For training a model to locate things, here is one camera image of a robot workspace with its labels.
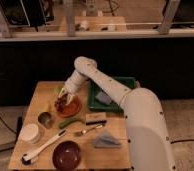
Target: fork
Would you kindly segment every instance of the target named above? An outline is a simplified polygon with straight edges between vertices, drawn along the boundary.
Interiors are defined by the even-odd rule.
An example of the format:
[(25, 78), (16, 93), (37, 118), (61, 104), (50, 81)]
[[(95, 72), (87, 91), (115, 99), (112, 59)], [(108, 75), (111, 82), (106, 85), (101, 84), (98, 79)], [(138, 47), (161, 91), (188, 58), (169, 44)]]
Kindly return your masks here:
[(104, 127), (104, 126), (105, 126), (105, 124), (98, 124), (98, 125), (96, 125), (96, 126), (90, 128), (90, 129), (86, 129), (86, 130), (74, 132), (74, 136), (75, 136), (75, 137), (80, 137), (80, 136), (82, 136), (82, 135), (88, 133), (89, 131), (92, 131), (92, 130), (98, 129), (98, 128), (102, 128), (102, 127)]

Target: small metal cup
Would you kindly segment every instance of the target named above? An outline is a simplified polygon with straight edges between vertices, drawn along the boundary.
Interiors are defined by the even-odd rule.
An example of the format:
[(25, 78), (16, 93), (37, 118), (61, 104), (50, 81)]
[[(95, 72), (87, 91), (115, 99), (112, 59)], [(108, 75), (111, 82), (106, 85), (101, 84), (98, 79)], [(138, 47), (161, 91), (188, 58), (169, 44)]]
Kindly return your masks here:
[(47, 129), (50, 129), (54, 123), (54, 119), (49, 112), (42, 112), (38, 116), (38, 121)]

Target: green tray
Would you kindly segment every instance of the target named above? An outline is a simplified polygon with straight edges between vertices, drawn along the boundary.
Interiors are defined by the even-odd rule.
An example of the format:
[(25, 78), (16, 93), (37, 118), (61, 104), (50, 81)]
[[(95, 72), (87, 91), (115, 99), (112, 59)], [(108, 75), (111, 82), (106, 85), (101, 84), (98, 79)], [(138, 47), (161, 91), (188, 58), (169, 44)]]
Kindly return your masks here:
[[(134, 89), (136, 87), (136, 80), (134, 77), (113, 77), (115, 80)], [(123, 112), (123, 110), (113, 101), (110, 105), (104, 105), (95, 99), (95, 96), (102, 91), (98, 85), (90, 81), (88, 89), (88, 108), (91, 111), (109, 111), (109, 112)]]

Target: green object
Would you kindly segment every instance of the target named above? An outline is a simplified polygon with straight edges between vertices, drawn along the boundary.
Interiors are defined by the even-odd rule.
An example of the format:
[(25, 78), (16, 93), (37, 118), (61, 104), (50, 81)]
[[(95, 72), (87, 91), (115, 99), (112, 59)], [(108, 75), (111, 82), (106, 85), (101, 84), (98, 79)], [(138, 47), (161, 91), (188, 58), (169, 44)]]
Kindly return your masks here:
[(68, 118), (68, 119), (66, 119), (65, 121), (61, 122), (61, 123), (59, 124), (59, 128), (60, 128), (60, 129), (63, 129), (63, 128), (65, 128), (66, 126), (68, 126), (68, 125), (70, 125), (70, 124), (72, 124), (72, 123), (74, 123), (74, 122), (77, 122), (77, 121), (78, 121), (78, 122), (84, 123), (83, 119), (78, 118), (78, 117), (72, 117), (72, 118)]
[(61, 89), (62, 89), (61, 86), (55, 87), (55, 88), (54, 88), (54, 93), (55, 93), (55, 94), (59, 94), (60, 91), (61, 91)]
[[(112, 77), (112, 78), (114, 78), (118, 82), (126, 85), (131, 89), (136, 88), (136, 80), (134, 77)], [(94, 83), (93, 81), (90, 81), (89, 89), (88, 89), (87, 105), (91, 111), (123, 112), (123, 110), (114, 101), (110, 105), (105, 105), (100, 103), (96, 99), (96, 95), (100, 91), (103, 91), (103, 90), (101, 90), (101, 88), (96, 83)]]

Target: brush handle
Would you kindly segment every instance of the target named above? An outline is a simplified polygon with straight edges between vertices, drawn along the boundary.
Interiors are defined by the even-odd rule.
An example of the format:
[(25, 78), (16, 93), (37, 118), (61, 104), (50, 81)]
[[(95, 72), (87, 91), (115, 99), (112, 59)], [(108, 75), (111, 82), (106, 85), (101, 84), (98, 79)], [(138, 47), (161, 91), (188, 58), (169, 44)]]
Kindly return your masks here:
[(96, 126), (90, 128), (90, 129), (87, 129), (87, 130), (86, 130), (86, 133), (89, 132), (89, 131), (92, 131), (92, 130), (94, 130), (94, 129), (102, 128), (103, 126), (104, 126), (104, 124), (98, 124), (98, 125), (96, 125)]
[(41, 151), (43, 151), (46, 147), (54, 143), (56, 140), (58, 140), (60, 137), (64, 136), (66, 133), (66, 130), (62, 130), (61, 132), (57, 133), (55, 136), (50, 138), (45, 144), (40, 146), (34, 151), (31, 151), (27, 153), (25, 156), (23, 156), (25, 161), (31, 160), (32, 158), (36, 157)]

